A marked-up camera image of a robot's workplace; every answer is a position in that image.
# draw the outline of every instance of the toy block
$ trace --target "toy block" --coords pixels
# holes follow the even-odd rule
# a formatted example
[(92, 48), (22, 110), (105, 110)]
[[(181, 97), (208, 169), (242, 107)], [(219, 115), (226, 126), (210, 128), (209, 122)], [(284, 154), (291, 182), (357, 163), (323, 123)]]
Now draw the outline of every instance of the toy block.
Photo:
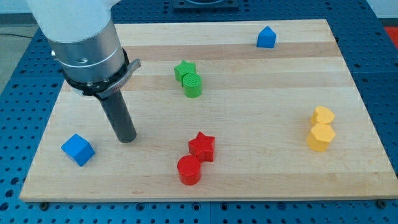
[(330, 125), (318, 123), (312, 127), (307, 136), (307, 144), (314, 151), (324, 152), (335, 136)]
[(182, 61), (179, 65), (174, 67), (174, 75), (175, 79), (179, 82), (182, 82), (183, 77), (189, 73), (196, 73), (197, 67), (195, 63), (190, 63), (186, 61)]
[(334, 120), (334, 118), (335, 114), (333, 114), (331, 110), (324, 106), (317, 106), (312, 114), (311, 124), (330, 124)]
[(196, 98), (201, 95), (201, 78), (195, 73), (186, 74), (182, 80), (184, 94), (189, 98)]
[(177, 164), (180, 181), (185, 185), (198, 183), (201, 177), (200, 166), (199, 159), (193, 155), (181, 157)]
[(276, 41), (276, 33), (267, 26), (258, 35), (257, 47), (274, 48)]
[(199, 132), (195, 139), (188, 142), (189, 153), (196, 156), (200, 162), (214, 161), (214, 143), (213, 136), (205, 136)]
[(95, 154), (94, 149), (88, 141), (77, 134), (74, 134), (61, 148), (79, 166), (85, 165)]

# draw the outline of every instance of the blue cube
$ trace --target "blue cube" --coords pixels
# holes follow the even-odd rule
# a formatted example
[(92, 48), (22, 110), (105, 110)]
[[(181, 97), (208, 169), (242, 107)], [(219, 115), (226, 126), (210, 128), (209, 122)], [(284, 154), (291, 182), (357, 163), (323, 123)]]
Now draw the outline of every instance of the blue cube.
[(276, 33), (267, 26), (260, 32), (257, 38), (257, 47), (274, 48), (275, 41)]
[(80, 137), (78, 134), (74, 134), (61, 146), (61, 148), (68, 157), (79, 164), (79, 166), (86, 164), (86, 162), (95, 154), (94, 149), (88, 141)]

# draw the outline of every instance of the wood grain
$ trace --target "wood grain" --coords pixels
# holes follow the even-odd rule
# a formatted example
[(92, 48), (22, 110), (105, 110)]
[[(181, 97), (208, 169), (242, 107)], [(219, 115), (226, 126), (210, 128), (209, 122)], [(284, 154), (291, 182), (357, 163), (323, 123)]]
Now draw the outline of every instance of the wood grain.
[[(268, 24), (283, 41), (273, 50), (254, 49), (248, 37)], [(324, 20), (147, 25), (118, 26), (130, 57), (143, 59), (142, 68), (123, 89), (137, 139), (119, 143), (100, 103), (64, 84), (21, 199), (158, 202), (398, 196), (397, 177)], [(175, 37), (193, 27), (198, 29), (189, 38)], [(300, 38), (310, 30), (310, 37)], [(228, 44), (223, 42), (226, 31), (233, 33)], [(203, 94), (195, 99), (185, 97), (174, 79), (173, 67), (187, 58), (197, 64), (203, 79)], [(336, 138), (324, 153), (311, 151), (305, 142), (318, 105), (336, 114)], [(177, 161), (188, 154), (187, 142), (198, 131), (216, 136), (215, 161), (204, 163), (201, 181), (188, 187), (178, 180)], [(96, 151), (84, 167), (60, 150), (74, 133)]]

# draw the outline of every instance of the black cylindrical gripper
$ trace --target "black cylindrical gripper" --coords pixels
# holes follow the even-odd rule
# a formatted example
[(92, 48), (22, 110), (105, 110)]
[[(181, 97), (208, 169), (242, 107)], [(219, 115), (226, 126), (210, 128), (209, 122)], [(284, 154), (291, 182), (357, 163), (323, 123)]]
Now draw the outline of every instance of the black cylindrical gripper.
[(122, 93), (117, 91), (110, 97), (104, 100), (99, 99), (99, 101), (119, 141), (122, 143), (133, 141), (137, 136), (137, 132), (132, 123)]

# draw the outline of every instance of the gray floor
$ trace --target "gray floor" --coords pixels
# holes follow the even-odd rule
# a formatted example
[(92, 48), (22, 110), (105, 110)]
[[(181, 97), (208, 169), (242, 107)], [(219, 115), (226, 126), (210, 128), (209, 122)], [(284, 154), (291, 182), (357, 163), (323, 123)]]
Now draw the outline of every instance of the gray floor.
[(15, 67), (24, 54), (33, 35), (36, 33), (37, 26), (5, 26), (0, 24), (0, 94), (7, 85)]

